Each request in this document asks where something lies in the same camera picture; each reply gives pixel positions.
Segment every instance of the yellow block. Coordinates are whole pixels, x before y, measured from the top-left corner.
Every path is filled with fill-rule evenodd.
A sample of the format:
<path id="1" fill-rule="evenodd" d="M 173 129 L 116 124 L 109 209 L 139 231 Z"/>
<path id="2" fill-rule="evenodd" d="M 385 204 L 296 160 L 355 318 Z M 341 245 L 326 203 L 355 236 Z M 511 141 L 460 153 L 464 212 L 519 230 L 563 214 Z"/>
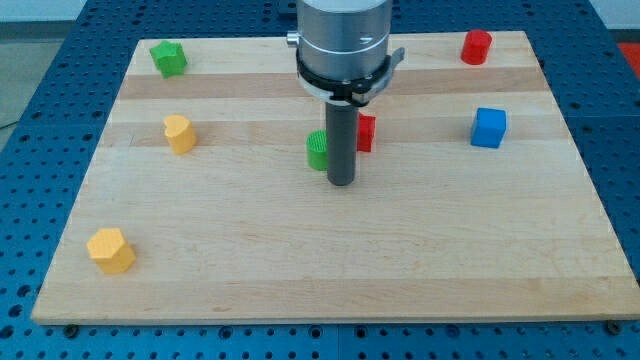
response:
<path id="1" fill-rule="evenodd" d="M 115 229 L 100 229 L 87 242 L 89 256 L 105 274 L 120 274 L 131 266 L 136 255 L 122 235 L 122 231 Z"/>
<path id="2" fill-rule="evenodd" d="M 164 135 L 177 155 L 189 152 L 198 142 L 191 121 L 182 115 L 170 115 L 164 119 Z"/>

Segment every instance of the pegboard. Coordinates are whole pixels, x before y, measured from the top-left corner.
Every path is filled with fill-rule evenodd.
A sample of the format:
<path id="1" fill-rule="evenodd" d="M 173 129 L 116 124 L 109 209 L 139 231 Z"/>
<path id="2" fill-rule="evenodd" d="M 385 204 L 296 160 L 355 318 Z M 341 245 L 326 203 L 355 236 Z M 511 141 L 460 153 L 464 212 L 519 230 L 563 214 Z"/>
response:
<path id="1" fill-rule="evenodd" d="M 282 16 L 279 6 L 276 0 L 87 1 L 0 155 L 0 359 L 640 358 L 634 321 L 79 329 L 31 322 L 137 41 L 284 36 L 295 18 Z M 393 32 L 471 28 L 527 32 L 640 275 L 640 86 L 589 2 L 394 0 Z"/>

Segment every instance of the wood grain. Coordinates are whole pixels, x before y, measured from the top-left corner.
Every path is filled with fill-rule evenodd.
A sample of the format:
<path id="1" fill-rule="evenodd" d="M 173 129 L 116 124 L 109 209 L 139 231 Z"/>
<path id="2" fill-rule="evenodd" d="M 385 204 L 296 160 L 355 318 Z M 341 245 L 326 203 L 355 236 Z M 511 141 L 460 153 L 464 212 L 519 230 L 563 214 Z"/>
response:
<path id="1" fill-rule="evenodd" d="M 398 35 L 403 63 L 363 111 L 374 152 L 336 188 L 305 163 L 323 105 L 283 39 L 181 40 L 187 74 L 133 55 L 32 317 L 42 324 L 628 319 L 640 289 L 522 32 L 489 61 L 464 34 Z M 498 150 L 471 147 L 504 108 Z M 193 121 L 175 156 L 164 116 Z M 138 259 L 103 275 L 84 243 L 122 228 Z M 69 289 L 74 296 L 69 298 Z"/>

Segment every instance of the green block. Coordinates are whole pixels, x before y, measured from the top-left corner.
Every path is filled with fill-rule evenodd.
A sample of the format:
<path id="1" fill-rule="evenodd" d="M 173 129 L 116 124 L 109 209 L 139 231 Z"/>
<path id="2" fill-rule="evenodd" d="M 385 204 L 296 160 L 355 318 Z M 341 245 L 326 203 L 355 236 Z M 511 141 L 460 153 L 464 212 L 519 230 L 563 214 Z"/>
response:
<path id="1" fill-rule="evenodd" d="M 317 130 L 307 137 L 307 162 L 312 169 L 327 170 L 327 132 Z"/>
<path id="2" fill-rule="evenodd" d="M 149 52 L 156 68 L 162 73 L 162 77 L 168 78 L 184 74 L 187 58 L 182 51 L 182 44 L 162 40 L 158 46 L 149 49 Z"/>

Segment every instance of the wooden table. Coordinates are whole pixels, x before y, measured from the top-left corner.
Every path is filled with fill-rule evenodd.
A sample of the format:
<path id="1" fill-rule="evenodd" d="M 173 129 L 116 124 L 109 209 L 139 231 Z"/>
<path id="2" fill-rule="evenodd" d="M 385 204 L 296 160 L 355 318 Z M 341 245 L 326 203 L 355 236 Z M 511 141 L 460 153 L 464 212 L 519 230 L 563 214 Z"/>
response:
<path id="1" fill-rule="evenodd" d="M 488 62 L 463 33 L 407 48 L 357 178 L 306 164 L 323 104 L 282 38 L 180 40 L 163 79 L 138 44 L 32 317 L 42 324 L 624 319 L 640 289 L 522 32 Z M 508 112 L 500 149 L 469 145 L 477 107 Z M 176 156 L 162 119 L 190 118 Z M 85 243 L 120 227 L 138 259 L 104 275 Z"/>

